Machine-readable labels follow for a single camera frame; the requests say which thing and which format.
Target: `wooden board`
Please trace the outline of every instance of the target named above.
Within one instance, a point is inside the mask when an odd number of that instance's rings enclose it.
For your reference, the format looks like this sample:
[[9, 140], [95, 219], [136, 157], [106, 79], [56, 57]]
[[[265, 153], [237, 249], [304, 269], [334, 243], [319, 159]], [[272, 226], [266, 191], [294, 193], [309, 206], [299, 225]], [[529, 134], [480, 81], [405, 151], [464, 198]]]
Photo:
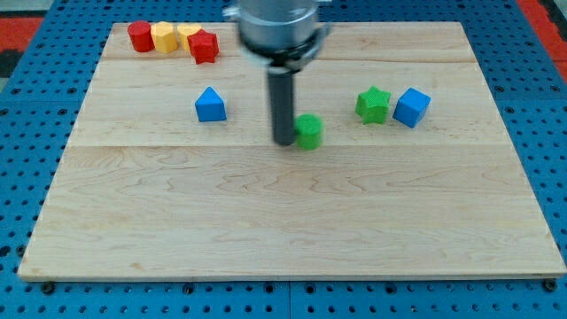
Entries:
[[[459, 23], [335, 24], [297, 75], [323, 147], [271, 143], [264, 71], [232, 24], [216, 64], [140, 54], [115, 25], [19, 267], [25, 280], [425, 280], [566, 269]], [[432, 96], [361, 125], [370, 85]], [[228, 121], [199, 123], [206, 86]]]

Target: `plastic block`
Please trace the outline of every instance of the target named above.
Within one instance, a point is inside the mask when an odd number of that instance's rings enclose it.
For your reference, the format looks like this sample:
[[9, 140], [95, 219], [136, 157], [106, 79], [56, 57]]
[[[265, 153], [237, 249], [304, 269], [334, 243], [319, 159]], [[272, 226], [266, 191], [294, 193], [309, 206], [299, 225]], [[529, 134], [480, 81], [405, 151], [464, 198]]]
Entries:
[[323, 124], [321, 118], [313, 114], [303, 114], [295, 119], [295, 132], [298, 147], [314, 150], [321, 145]]
[[151, 38], [156, 51], [169, 53], [177, 49], [174, 25], [169, 22], [158, 22], [151, 26]]
[[375, 86], [358, 95], [356, 113], [362, 117], [363, 124], [384, 124], [388, 115], [390, 95], [390, 92], [382, 91]]
[[224, 102], [213, 88], [207, 87], [195, 102], [199, 121], [225, 121], [227, 114], [224, 110]]
[[430, 102], [431, 97], [410, 88], [398, 100], [393, 118], [414, 128], [422, 120]]
[[216, 34], [199, 30], [195, 35], [187, 37], [190, 52], [197, 64], [203, 62], [214, 63], [215, 57], [219, 54], [219, 43]]
[[130, 23], [128, 35], [135, 51], [147, 52], [154, 49], [150, 23], [142, 20]]
[[189, 40], [187, 37], [189, 35], [195, 35], [202, 27], [198, 23], [182, 23], [177, 26], [177, 33], [179, 34], [179, 40], [181, 41], [181, 46], [187, 52], [190, 51]]

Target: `wooden plank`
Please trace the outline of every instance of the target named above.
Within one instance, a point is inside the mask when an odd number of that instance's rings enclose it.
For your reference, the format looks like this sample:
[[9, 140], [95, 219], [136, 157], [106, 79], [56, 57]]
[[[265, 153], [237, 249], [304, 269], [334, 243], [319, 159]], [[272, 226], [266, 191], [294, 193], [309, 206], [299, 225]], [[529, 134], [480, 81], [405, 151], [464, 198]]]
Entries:
[[[19, 274], [26, 280], [430, 280], [566, 272], [458, 23], [336, 24], [297, 76], [323, 147], [272, 145], [263, 71], [139, 54], [115, 25]], [[433, 97], [416, 129], [361, 125], [374, 84]], [[198, 123], [205, 86], [229, 120]]]

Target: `yellow block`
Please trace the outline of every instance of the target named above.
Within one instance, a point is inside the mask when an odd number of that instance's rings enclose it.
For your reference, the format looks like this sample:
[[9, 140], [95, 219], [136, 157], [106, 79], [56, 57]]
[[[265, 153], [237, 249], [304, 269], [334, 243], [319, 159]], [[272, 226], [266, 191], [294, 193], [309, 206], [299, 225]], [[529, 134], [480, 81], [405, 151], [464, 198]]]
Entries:
[[159, 22], [151, 26], [151, 38], [156, 51], [169, 53], [177, 49], [174, 25], [169, 22]]
[[202, 29], [200, 24], [198, 23], [182, 23], [177, 26], [177, 33], [179, 33], [179, 40], [181, 41], [181, 46], [184, 50], [189, 50], [189, 41], [187, 41], [187, 37], [189, 35], [196, 34], [200, 29]]

